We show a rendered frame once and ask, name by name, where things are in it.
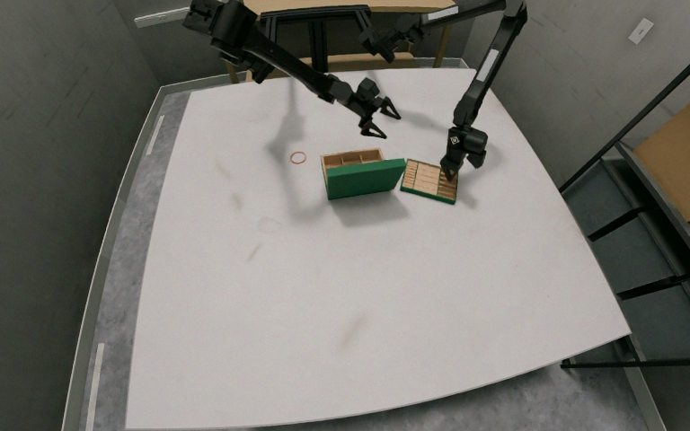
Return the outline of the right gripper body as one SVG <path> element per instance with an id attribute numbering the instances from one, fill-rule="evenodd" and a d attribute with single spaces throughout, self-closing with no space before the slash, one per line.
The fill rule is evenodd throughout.
<path id="1" fill-rule="evenodd" d="M 361 117 L 361 119 L 360 119 L 360 122 L 358 123 L 358 127 L 362 128 L 360 134 L 362 134 L 364 127 L 366 126 L 367 122 L 369 120 L 373 120 L 372 116 L 373 116 L 374 112 L 377 112 L 379 110 L 379 108 L 382 108 L 386 98 L 387 98 L 387 96 L 385 96 L 384 99 L 377 96 L 376 99 L 372 102 L 372 104 L 363 113 L 362 117 L 359 115 Z"/>

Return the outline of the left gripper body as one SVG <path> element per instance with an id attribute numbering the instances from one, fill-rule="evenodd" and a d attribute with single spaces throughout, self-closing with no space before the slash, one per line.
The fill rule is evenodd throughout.
<path id="1" fill-rule="evenodd" d="M 462 147 L 455 148 L 455 147 L 449 146 L 449 145 L 447 144 L 446 154 L 445 154 L 444 157 L 439 161 L 439 165 L 445 166 L 445 167 L 447 167 L 447 168 L 450 168 L 450 169 L 452 169 L 452 171 L 454 171 L 454 172 L 458 172 L 459 169 L 461 168 L 461 166 L 464 164 L 464 161 L 462 161 L 462 163 L 461 163 L 460 165 L 459 165 L 459 164 L 456 164 L 456 163 L 451 163 L 450 160 L 451 160 L 452 149 L 456 149 L 456 150 L 457 150 L 457 149 L 462 149 Z M 449 167 L 449 166 L 450 166 L 450 167 Z M 455 171 L 455 170 L 456 170 L 456 171 Z"/>

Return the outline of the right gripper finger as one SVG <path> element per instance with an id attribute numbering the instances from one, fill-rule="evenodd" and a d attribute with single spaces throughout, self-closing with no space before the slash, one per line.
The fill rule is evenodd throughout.
<path id="1" fill-rule="evenodd" d="M 376 132 L 378 132 L 380 135 L 379 135 L 379 134 L 376 134 L 376 133 L 373 133 L 373 132 L 370 132 L 370 131 L 369 131 L 370 128 L 373 129 L 373 130 L 375 130 Z M 363 132 L 362 132 L 361 135 L 362 135 L 362 136 L 373 136 L 373 137 L 379 137 L 379 138 L 387 139 L 387 135 L 386 135 L 386 134 L 385 134 L 385 133 L 384 133 L 384 132 L 383 132 L 383 131 L 382 131 L 372 120 L 369 120 L 369 121 L 368 121 L 368 123 L 367 123 L 366 126 L 364 127 L 364 130 L 363 130 Z"/>
<path id="2" fill-rule="evenodd" d="M 394 112 L 394 114 L 395 114 L 396 116 L 395 116 L 393 113 L 391 113 L 389 110 L 386 109 L 387 106 L 389 106 L 389 108 Z M 386 115 L 386 116 L 389 116 L 389 117 L 391 117 L 391 118 L 398 119 L 398 120 L 400 120 L 400 119 L 402 118 L 402 117 L 399 115 L 399 113 L 397 112 L 397 110 L 395 109 L 395 107 L 394 107 L 394 105 L 393 105 L 393 103 L 392 103 L 392 101 L 390 100 L 389 97 L 387 97 L 387 98 L 385 99 L 385 102 L 384 102 L 384 104 L 383 104 L 383 106 L 382 106 L 382 108 L 381 108 L 381 110 L 380 110 L 380 113 L 382 113 L 382 114 L 384 114 L 384 115 Z"/>

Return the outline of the wooden jewelry box with green trim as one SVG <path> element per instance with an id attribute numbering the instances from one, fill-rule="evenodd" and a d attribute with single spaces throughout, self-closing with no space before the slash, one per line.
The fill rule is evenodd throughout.
<path id="1" fill-rule="evenodd" d="M 404 158 L 385 160 L 380 147 L 325 154 L 321 160 L 328 200 L 395 189 L 407 166 Z"/>

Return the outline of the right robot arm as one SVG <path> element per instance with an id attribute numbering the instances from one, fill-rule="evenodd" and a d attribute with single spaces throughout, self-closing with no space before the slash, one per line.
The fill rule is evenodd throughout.
<path id="1" fill-rule="evenodd" d="M 232 65 L 247 66 L 254 81 L 272 64 L 301 81 L 317 98 L 332 105 L 337 99 L 336 102 L 360 116 L 380 93 L 376 83 L 367 77 L 354 92 L 350 84 L 338 76 L 315 71 L 265 36 L 255 25 L 258 17 L 237 0 L 229 0 L 228 4 L 218 0 L 193 0 L 183 26 L 211 39 L 210 46 L 220 50 L 219 58 Z"/>

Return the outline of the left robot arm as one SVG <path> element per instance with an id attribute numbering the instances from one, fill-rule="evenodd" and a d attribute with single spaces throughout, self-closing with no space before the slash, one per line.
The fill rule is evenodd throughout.
<path id="1" fill-rule="evenodd" d="M 452 149 L 450 162 L 460 165 L 466 157 L 475 169 L 484 164 L 489 137 L 471 125 L 514 39 L 527 22 L 526 0 L 465 0 L 432 13 L 404 14 L 389 31 L 380 35 L 376 30 L 372 32 L 376 44 L 395 59 L 393 53 L 404 40 L 416 45 L 434 30 L 496 11 L 504 11 L 499 29 L 469 88 L 456 105 L 452 122 L 455 127 L 448 130 L 447 136 L 449 146 L 463 146 L 462 149 Z"/>

